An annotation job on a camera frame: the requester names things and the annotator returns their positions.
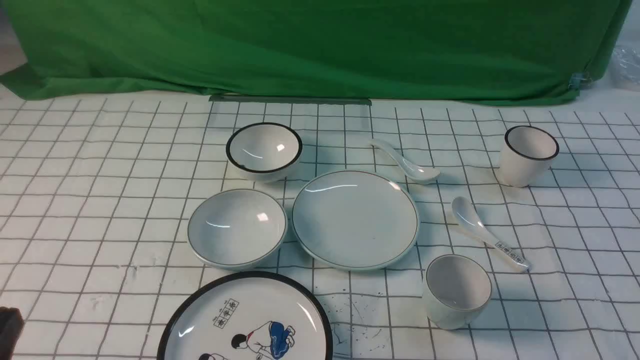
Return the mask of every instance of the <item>white soup spoon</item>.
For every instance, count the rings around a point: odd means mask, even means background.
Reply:
[[[451,210],[453,211],[453,216],[456,217],[458,224],[462,226],[462,228],[483,242],[500,250],[500,254],[503,255],[506,261],[519,272],[525,272],[530,269],[530,262],[513,251],[507,244],[500,241],[484,227],[474,206],[467,198],[459,196],[453,199],[451,202]]]

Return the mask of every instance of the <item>plate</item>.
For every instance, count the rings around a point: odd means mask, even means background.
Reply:
[[[330,360],[333,335],[316,298],[270,272],[224,276],[169,320],[158,360]]]
[[[374,270],[415,244],[420,219],[395,182],[364,171],[321,175],[294,201],[291,221],[311,256],[342,270]]]
[[[231,270],[255,266],[282,243],[287,215],[280,203],[251,189],[205,200],[189,219],[188,240],[202,262]]]

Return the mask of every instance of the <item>blue pants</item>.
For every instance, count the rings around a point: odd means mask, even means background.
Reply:
[[[272,322],[269,327],[269,334],[271,335],[271,355],[274,360],[279,360],[283,357],[287,351],[289,351],[289,344],[287,344],[287,337],[291,332],[284,329],[284,325],[279,322]]]

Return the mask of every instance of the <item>label on spoon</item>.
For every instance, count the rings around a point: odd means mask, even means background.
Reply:
[[[503,253],[507,254],[518,264],[524,265],[524,259],[522,258],[522,256],[516,254],[516,252],[511,250],[511,248],[507,244],[503,243],[502,241],[498,241],[497,243],[495,243],[495,247],[502,250]]]

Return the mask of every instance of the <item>decorated plate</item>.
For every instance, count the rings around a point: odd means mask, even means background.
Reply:
[[[270,272],[222,277],[169,320],[158,360],[330,360],[329,320],[296,281]]]

